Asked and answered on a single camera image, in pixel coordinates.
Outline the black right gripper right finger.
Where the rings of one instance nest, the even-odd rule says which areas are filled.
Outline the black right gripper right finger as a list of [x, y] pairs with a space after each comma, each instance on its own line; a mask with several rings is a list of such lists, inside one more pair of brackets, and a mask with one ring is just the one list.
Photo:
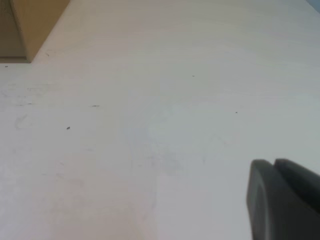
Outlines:
[[278, 158], [274, 167], [299, 198], [317, 213], [320, 212], [320, 176], [315, 172], [284, 158]]

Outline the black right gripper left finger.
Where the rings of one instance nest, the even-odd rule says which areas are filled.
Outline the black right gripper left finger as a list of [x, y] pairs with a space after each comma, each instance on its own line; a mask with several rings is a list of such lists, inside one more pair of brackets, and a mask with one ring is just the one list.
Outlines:
[[252, 161], [246, 204], [254, 240], [320, 238], [320, 213], [296, 195], [274, 163]]

